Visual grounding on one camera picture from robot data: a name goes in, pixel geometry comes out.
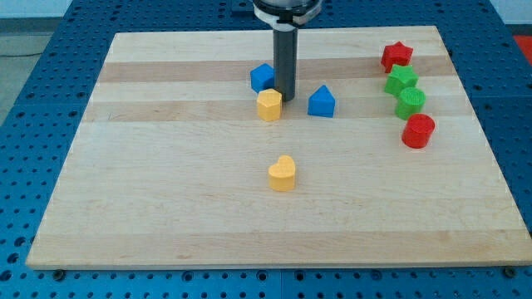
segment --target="yellow heart block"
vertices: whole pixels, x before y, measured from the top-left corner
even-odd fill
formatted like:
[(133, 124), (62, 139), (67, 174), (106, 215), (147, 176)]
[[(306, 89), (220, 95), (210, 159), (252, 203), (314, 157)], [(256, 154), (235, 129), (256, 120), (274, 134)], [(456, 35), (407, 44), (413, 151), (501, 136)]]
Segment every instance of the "yellow heart block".
[(269, 187), (276, 191), (290, 191), (296, 187), (296, 164), (289, 155), (282, 155), (268, 169)]
[(283, 96), (275, 89), (260, 91), (257, 97), (257, 115), (266, 121), (281, 118), (281, 102)]

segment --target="wooden table surface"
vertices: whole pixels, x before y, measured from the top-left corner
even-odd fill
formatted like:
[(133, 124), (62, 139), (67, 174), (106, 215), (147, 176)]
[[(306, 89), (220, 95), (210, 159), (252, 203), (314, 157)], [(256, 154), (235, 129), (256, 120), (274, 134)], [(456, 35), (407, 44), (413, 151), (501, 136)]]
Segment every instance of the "wooden table surface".
[[(384, 93), (414, 48), (422, 150)], [(448, 267), (532, 262), (532, 242), (435, 27), (302, 30), (296, 99), (261, 121), (271, 31), (119, 33), (27, 264), (38, 269)], [(307, 115), (327, 84), (333, 119)], [(297, 187), (268, 187), (281, 154)]]

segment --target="green block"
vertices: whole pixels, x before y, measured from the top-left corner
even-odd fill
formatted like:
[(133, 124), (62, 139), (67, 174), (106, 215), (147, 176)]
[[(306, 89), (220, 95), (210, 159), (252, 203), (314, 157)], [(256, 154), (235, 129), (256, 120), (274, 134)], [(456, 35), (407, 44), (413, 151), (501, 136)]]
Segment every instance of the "green block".
[(384, 91), (398, 97), (403, 89), (416, 87), (418, 79), (419, 76), (414, 72), (412, 66), (393, 65)]
[(396, 115), (402, 120), (415, 114), (420, 113), (425, 104), (425, 93), (415, 87), (407, 87), (399, 93), (399, 99), (396, 106)]

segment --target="blue pentagon block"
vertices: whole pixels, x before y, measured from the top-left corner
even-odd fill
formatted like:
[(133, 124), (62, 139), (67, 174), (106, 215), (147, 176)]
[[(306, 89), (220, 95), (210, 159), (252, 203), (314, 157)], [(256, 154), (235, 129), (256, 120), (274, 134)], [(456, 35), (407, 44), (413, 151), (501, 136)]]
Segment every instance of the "blue pentagon block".
[(326, 86), (320, 87), (308, 99), (308, 115), (333, 117), (336, 101)]
[(273, 74), (273, 68), (268, 63), (255, 68), (250, 72), (251, 88), (257, 93), (274, 88)]

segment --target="toy block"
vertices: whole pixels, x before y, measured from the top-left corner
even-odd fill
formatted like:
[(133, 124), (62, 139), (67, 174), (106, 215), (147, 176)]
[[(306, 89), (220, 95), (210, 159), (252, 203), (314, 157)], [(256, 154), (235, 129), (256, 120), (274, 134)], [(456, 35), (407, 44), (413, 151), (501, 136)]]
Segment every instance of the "toy block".
[(283, 96), (275, 89), (260, 91), (257, 97), (257, 115), (266, 121), (281, 118), (281, 103)]
[(398, 66), (408, 66), (413, 52), (414, 49), (403, 45), (401, 42), (385, 46), (381, 59), (384, 71), (386, 73), (392, 71), (392, 66), (394, 64), (397, 64)]
[(392, 72), (388, 75), (384, 91), (398, 97), (403, 89), (416, 87), (418, 79), (419, 76), (414, 72), (412, 66), (393, 65)]
[(260, 91), (275, 87), (273, 80), (274, 71), (269, 64), (264, 63), (252, 70), (249, 74), (251, 76), (251, 88), (255, 92), (259, 93)]
[(425, 104), (425, 93), (415, 87), (407, 87), (399, 93), (399, 99), (396, 105), (396, 115), (402, 120), (415, 114), (420, 113)]
[(318, 88), (313, 95), (308, 98), (308, 115), (314, 116), (323, 116), (323, 117), (333, 117), (334, 116), (334, 106), (336, 105), (336, 100), (334, 96), (329, 91), (326, 86)]
[(402, 131), (402, 142), (413, 149), (422, 149), (429, 143), (435, 128), (436, 123), (429, 115), (414, 114), (410, 116)]
[(290, 191), (296, 186), (296, 164), (292, 157), (282, 155), (268, 168), (269, 187), (276, 191)]

